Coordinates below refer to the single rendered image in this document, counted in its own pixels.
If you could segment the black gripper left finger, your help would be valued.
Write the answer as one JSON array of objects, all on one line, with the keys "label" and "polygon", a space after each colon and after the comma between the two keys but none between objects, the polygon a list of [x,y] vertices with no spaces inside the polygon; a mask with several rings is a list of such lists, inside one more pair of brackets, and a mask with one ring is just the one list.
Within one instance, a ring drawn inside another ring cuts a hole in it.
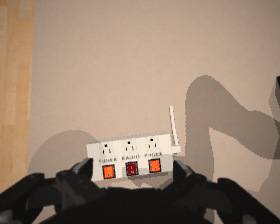
[{"label": "black gripper left finger", "polygon": [[92,176],[93,158],[85,158],[54,178],[45,179],[44,173],[25,176],[0,193],[0,224],[32,224],[45,206],[54,205],[57,214],[74,204],[115,197],[90,180]]}]

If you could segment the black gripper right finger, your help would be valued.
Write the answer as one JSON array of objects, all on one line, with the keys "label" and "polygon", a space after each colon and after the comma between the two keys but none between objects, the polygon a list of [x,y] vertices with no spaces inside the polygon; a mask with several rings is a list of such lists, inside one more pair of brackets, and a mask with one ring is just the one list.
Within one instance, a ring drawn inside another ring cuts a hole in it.
[{"label": "black gripper right finger", "polygon": [[202,217],[206,208],[217,210],[223,224],[280,224],[276,215],[235,181],[218,178],[217,183],[209,182],[181,160],[173,161],[173,182],[147,198],[181,209],[187,206]]}]

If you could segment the white power strip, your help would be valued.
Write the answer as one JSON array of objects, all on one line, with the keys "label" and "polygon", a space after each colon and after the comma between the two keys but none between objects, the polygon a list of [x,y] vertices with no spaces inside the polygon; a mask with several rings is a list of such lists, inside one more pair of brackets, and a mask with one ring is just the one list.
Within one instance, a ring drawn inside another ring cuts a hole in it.
[{"label": "white power strip", "polygon": [[172,153],[181,152],[178,143],[173,106],[169,106],[175,145],[170,134],[158,132],[102,140],[87,145],[93,158],[92,181],[173,171]]}]

